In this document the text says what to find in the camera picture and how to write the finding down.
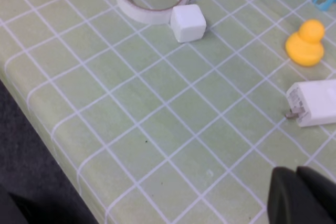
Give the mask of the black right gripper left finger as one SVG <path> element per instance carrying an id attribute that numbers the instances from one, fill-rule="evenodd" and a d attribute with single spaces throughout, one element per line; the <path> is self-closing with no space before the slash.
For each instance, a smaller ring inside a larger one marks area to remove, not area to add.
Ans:
<path id="1" fill-rule="evenodd" d="M 335 223 L 335 207 L 324 207 L 295 171 L 272 170 L 267 215 L 270 223 Z"/>

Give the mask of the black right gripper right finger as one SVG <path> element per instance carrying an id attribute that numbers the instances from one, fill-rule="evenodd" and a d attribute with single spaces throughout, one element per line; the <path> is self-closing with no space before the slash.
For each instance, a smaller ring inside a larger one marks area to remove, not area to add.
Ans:
<path id="1" fill-rule="evenodd" d="M 299 166 L 297 175 L 324 207 L 335 207 L 335 183 L 310 167 Z"/>

